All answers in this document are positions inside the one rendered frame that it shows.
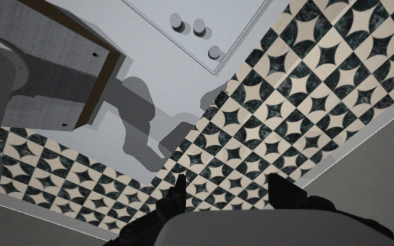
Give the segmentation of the grey cylinder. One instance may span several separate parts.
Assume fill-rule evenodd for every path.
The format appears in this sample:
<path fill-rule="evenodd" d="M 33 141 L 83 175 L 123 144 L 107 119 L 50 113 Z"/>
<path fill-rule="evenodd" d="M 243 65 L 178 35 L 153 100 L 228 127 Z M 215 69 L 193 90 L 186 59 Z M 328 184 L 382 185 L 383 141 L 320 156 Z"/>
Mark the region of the grey cylinder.
<path fill-rule="evenodd" d="M 170 16 L 170 24 L 174 31 L 179 32 L 183 28 L 181 16 L 177 13 L 173 13 Z"/>
<path fill-rule="evenodd" d="M 216 45 L 213 45 L 209 51 L 208 51 L 208 56 L 210 59 L 215 59 L 216 57 L 218 57 L 220 54 L 220 48 Z"/>
<path fill-rule="evenodd" d="M 204 29 L 205 29 L 205 22 L 200 18 L 196 19 L 193 24 L 194 35 L 198 37 L 201 36 L 204 32 Z"/>

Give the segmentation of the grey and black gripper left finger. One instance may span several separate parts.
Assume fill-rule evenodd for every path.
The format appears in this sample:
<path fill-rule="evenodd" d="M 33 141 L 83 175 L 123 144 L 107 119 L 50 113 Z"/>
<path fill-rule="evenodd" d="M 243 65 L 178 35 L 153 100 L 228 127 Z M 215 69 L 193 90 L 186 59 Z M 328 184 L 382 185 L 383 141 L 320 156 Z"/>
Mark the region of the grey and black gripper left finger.
<path fill-rule="evenodd" d="M 154 246 L 165 224 L 173 217 L 186 213 L 186 175 L 179 174 L 175 187 L 155 204 L 155 210 L 125 225 L 119 237 L 103 246 Z"/>

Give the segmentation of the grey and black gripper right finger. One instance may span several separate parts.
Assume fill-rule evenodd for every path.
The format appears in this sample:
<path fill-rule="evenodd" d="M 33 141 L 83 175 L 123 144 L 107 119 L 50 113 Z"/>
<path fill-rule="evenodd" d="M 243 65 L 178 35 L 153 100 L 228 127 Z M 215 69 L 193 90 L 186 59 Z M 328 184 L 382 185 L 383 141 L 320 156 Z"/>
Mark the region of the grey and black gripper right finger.
<path fill-rule="evenodd" d="M 316 195 L 307 197 L 305 190 L 277 173 L 268 174 L 268 201 L 274 209 L 325 210 L 347 215 L 394 240 L 394 233 L 379 222 L 337 210 L 334 204 L 326 198 Z"/>

